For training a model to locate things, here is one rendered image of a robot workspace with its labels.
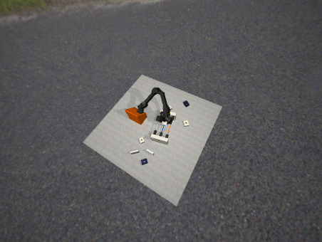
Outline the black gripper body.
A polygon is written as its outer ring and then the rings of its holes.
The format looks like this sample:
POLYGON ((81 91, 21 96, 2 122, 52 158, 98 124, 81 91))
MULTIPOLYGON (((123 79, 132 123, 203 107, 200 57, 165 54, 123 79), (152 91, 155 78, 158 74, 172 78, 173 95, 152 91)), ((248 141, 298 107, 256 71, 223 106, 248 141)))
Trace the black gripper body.
POLYGON ((157 118, 156 118, 156 121, 160 121, 160 120, 162 120, 163 122, 166 122, 165 119, 160 118, 160 116, 158 115, 157 118))

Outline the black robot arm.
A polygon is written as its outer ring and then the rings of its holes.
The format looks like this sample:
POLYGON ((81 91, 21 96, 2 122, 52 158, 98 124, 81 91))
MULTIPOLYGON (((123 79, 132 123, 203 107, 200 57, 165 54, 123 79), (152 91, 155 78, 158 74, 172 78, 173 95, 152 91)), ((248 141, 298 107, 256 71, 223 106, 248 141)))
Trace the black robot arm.
POLYGON ((145 101, 141 102, 137 107, 137 112, 142 114, 144 108, 148 106, 149 101, 156 95, 159 94, 163 104, 163 111, 160 112, 162 119, 165 119, 168 123, 171 123, 172 117, 170 117, 170 107, 167 105, 165 93, 159 88, 153 88, 150 95, 146 98, 145 101))

